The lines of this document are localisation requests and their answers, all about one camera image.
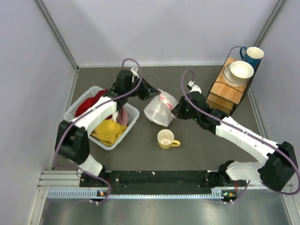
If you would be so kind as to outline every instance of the clear plastic bag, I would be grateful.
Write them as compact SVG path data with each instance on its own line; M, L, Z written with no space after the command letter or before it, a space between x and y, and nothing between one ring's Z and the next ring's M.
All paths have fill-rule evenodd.
M174 119L171 110L178 104L178 101L168 92L160 91L161 94L155 96L145 107L144 113L150 121L167 127Z

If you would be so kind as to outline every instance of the metal floor panel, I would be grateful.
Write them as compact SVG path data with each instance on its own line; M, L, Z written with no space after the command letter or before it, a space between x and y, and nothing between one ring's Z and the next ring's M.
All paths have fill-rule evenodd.
M235 204L220 200L124 200L114 199L96 206L78 199L47 199L49 220L41 225L290 225L282 196L266 190L249 190Z

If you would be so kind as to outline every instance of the gray mat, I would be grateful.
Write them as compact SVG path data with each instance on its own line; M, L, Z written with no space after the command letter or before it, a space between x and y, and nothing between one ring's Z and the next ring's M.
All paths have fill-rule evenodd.
M195 83L204 93L215 81L220 66L189 67L195 71ZM180 78L185 67L144 67L143 76L155 88L169 92L179 100L182 96ZM120 68L80 69L72 102L76 101L91 86L111 88ZM256 161L251 155L208 131L202 130L194 121L173 120L168 127L174 132L181 146L162 150L157 143L157 134L163 129L150 122L144 115L149 103L137 97L128 102L140 111L140 117L127 136L113 150L107 151L90 141L91 154L107 170L216 170L227 160L240 162ZM238 123L258 133L250 101L246 97L232 116Z

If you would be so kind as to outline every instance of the white plastic basket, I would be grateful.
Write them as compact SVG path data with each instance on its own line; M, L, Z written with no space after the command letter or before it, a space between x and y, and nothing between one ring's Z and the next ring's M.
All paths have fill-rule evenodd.
M66 111L64 114L64 120L70 122L72 119L75 118L75 113L78 109L78 107L84 102L86 99L94 97L100 90L103 90L102 88L98 86L93 86L90 89L88 89L83 95L81 95L71 106L70 108ZM135 124L137 118L140 116L140 112L138 109L134 108L130 104L126 103L124 105L125 110L128 114L128 123L127 123L127 129L124 131L124 133L118 138L115 144L112 146L105 146L102 144L97 138L94 138L93 136L89 136L89 139L92 140L94 143L99 145L105 150L112 150L117 146L118 143L122 141L122 139L125 137L125 135L129 132L129 130L133 127Z

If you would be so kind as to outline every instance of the dish rack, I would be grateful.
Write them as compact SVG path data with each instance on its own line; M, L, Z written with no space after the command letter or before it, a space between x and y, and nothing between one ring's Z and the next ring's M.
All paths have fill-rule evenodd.
M70 122L72 119L74 119L75 113L76 113L78 107L86 99L94 97L101 90L103 90L103 89L98 86L93 86L90 89L88 89L86 92L84 92L66 111L66 113L64 114L64 120ZM135 124L137 118L139 118L139 116L140 116L140 112L138 111L138 109L136 109L132 105L126 103L123 107L125 108L125 110L128 114L127 128L124 131L124 133L118 138L118 140L116 141L115 144L113 144L112 146L106 146L106 145L102 144L97 138L95 138L91 135L89 136L89 139L105 150L114 149L117 146L117 144L119 144L123 140L123 138L127 135L127 133L130 131L130 129Z
M253 78L256 74L256 71L259 67L258 64L258 66L254 69L253 76L249 79L249 81L246 84L240 87L229 86L223 78L223 71L224 68L227 67L229 64L238 60L230 57L232 50L235 48L241 49L242 47L236 46L230 50L216 81L211 86L206 97L206 102L209 104L211 109L220 109L228 115L232 115L233 112L239 106L239 104L242 102L242 100L245 98L249 87L253 81Z

